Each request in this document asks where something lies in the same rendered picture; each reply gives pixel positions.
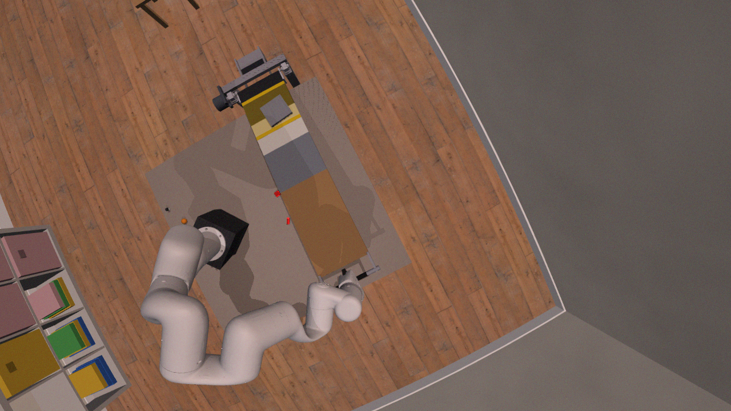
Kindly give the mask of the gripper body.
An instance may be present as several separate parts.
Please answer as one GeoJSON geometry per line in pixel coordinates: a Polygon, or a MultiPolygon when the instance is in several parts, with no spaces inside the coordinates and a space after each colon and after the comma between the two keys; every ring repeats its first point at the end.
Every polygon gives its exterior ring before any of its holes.
{"type": "Polygon", "coordinates": [[[363,291],[362,286],[360,285],[357,277],[355,276],[355,274],[354,274],[354,272],[352,270],[347,271],[346,274],[344,274],[344,276],[342,276],[342,274],[340,274],[340,276],[339,276],[339,288],[340,288],[340,286],[342,286],[345,283],[354,283],[354,284],[357,284],[360,287],[360,289],[362,291],[362,302],[363,302],[363,300],[364,300],[364,291],[363,291]]]}

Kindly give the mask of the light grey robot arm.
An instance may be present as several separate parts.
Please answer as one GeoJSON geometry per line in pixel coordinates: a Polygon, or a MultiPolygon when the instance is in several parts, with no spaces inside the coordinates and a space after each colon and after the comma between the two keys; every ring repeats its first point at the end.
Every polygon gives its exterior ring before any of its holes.
{"type": "Polygon", "coordinates": [[[331,331],[334,312],[344,322],[355,321],[362,313],[357,284],[339,288],[318,281],[308,287],[304,325],[290,303],[279,301],[234,317],[224,331],[221,354],[208,354],[208,311],[188,293],[199,270],[225,249],[226,240],[215,227],[181,224],[163,237],[140,312],[150,323],[162,325],[159,370],[168,381],[248,383],[258,377],[267,348],[287,338],[312,343],[331,331]]]}

